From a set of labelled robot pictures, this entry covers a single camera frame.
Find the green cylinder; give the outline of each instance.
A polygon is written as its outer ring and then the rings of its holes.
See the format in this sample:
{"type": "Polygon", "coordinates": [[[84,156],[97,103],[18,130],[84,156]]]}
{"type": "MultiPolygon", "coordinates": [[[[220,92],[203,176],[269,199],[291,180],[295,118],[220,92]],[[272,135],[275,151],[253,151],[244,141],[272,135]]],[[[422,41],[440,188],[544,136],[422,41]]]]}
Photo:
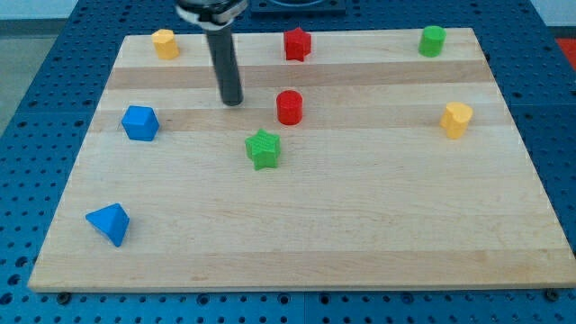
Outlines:
{"type": "Polygon", "coordinates": [[[418,51],[425,57],[434,58],[440,55],[442,47],[444,47],[444,40],[446,39],[446,31],[439,26],[428,26],[422,31],[422,38],[418,51]]]}

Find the blue pyramid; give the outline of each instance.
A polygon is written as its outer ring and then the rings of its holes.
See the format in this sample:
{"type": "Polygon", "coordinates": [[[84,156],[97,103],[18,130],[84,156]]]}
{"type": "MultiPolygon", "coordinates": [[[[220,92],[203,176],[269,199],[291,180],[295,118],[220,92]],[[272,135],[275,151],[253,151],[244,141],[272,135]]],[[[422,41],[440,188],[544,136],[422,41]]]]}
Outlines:
{"type": "Polygon", "coordinates": [[[98,211],[92,211],[86,215],[89,221],[102,235],[119,247],[126,234],[130,218],[119,203],[104,207],[98,211]]]}

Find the green star-shaped block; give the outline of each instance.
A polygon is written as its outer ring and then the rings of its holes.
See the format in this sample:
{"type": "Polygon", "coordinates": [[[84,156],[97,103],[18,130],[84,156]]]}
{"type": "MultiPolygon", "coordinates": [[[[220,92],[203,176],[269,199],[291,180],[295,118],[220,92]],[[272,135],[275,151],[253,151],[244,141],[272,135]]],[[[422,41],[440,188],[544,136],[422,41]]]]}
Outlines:
{"type": "Polygon", "coordinates": [[[246,153],[254,161],[254,169],[277,167],[280,155],[280,136],[260,129],[256,135],[246,139],[246,153]]]}

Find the red cylinder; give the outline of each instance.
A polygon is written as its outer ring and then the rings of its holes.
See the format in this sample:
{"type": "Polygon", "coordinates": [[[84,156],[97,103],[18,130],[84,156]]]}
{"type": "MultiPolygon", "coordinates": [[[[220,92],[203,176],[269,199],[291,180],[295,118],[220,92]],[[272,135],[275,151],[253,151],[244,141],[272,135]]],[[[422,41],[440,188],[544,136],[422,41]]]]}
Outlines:
{"type": "Polygon", "coordinates": [[[293,90],[282,91],[276,97],[278,121],[284,125],[295,125],[302,120],[302,96],[293,90]]]}

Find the green block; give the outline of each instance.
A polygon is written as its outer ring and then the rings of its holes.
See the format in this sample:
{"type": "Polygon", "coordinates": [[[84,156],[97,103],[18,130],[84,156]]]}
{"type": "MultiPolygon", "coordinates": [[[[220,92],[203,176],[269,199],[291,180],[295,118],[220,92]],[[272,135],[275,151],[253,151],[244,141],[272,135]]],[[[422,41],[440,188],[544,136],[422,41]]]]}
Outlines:
{"type": "Polygon", "coordinates": [[[428,26],[422,32],[418,51],[425,57],[433,58],[440,55],[444,47],[446,31],[439,26],[428,26]]]}
{"type": "Polygon", "coordinates": [[[263,167],[278,167],[277,159],[280,155],[280,136],[271,134],[263,129],[246,139],[246,153],[254,161],[254,169],[263,167]]]}

